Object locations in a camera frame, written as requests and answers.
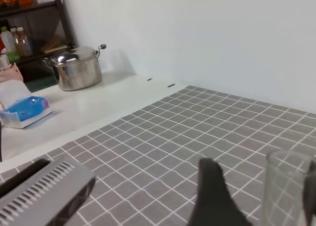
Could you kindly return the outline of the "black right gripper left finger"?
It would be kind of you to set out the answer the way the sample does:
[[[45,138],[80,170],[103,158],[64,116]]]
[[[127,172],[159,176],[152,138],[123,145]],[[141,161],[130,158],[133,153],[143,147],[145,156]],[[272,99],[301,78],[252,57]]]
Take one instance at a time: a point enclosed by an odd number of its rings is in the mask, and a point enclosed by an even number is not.
[[[250,226],[232,199],[220,165],[211,158],[198,162],[197,200],[189,226]]]

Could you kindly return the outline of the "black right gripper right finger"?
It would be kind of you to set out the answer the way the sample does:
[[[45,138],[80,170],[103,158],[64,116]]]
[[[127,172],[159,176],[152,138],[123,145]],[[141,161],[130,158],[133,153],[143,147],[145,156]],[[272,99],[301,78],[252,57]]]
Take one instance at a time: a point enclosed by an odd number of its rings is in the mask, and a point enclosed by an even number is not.
[[[306,225],[311,226],[313,217],[316,215],[316,162],[310,161],[308,171],[304,179],[303,209]]]

